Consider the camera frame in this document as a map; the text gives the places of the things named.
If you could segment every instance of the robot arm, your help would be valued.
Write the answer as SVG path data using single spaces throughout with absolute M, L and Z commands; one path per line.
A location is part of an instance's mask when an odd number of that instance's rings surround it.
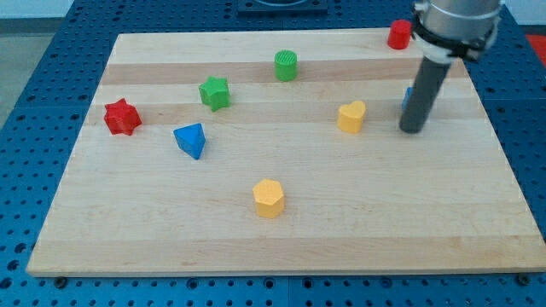
M 414 4 L 412 36 L 423 60 L 400 129 L 418 133 L 427 121 L 451 63 L 477 61 L 497 38 L 502 0 L 422 0 Z

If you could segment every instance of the yellow block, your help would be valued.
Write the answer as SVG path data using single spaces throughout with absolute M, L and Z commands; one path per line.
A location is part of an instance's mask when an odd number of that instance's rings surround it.
M 253 192 L 259 216 L 274 218 L 284 210 L 284 192 L 280 182 L 264 179 L 254 186 Z
M 350 133 L 358 133 L 362 129 L 362 122 L 366 114 L 366 104 L 363 101 L 353 101 L 340 107 L 338 113 L 338 127 Z

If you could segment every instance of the wooden cutting board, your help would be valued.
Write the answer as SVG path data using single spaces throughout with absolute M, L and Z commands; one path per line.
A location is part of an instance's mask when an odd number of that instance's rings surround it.
M 546 246 L 457 61 L 424 131 L 398 129 L 421 60 L 388 29 L 119 35 L 27 270 L 35 276 L 345 275 L 535 271 Z M 278 82 L 273 57 L 299 56 Z M 227 77 L 212 113 L 198 86 Z M 104 105 L 143 125 L 111 136 Z M 367 103 L 357 135 L 337 109 Z M 172 131 L 202 123 L 200 160 Z M 286 209 L 258 217 L 253 186 Z

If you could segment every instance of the green block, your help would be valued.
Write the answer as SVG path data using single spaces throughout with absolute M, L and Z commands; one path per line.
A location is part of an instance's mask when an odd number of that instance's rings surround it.
M 229 89 L 227 78 L 209 77 L 199 86 L 201 102 L 211 107 L 213 112 L 219 108 L 229 107 Z
M 298 76 L 298 56 L 290 50 L 275 55 L 275 75 L 281 81 L 291 81 Z

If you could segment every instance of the toy block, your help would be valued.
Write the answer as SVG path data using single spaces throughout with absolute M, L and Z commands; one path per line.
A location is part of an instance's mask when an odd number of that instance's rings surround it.
M 408 104 L 408 100 L 411 96 L 411 87 L 406 89 L 406 95 L 404 96 L 404 99 L 402 100 L 402 110 L 406 109 L 406 105 Z
M 173 131 L 178 147 L 194 159 L 199 159 L 205 146 L 205 134 L 201 124 L 189 125 Z
M 275 218 L 284 210 L 284 192 L 280 182 L 264 179 L 254 186 L 253 193 L 259 216 Z
M 366 114 L 366 104 L 363 101 L 353 101 L 342 105 L 338 112 L 338 127 L 350 133 L 358 133 Z
M 201 102 L 211 107 L 213 112 L 219 108 L 229 107 L 229 89 L 227 78 L 209 77 L 199 86 Z
M 391 31 L 386 43 L 393 49 L 406 49 L 410 44 L 411 22 L 395 20 L 391 24 Z
M 106 108 L 104 121 L 113 135 L 124 133 L 130 136 L 133 134 L 133 130 L 142 124 L 137 109 L 127 104 L 125 98 L 115 103 L 107 104 L 104 107 Z
M 281 81 L 291 81 L 298 76 L 298 56 L 290 50 L 275 54 L 275 76 Z

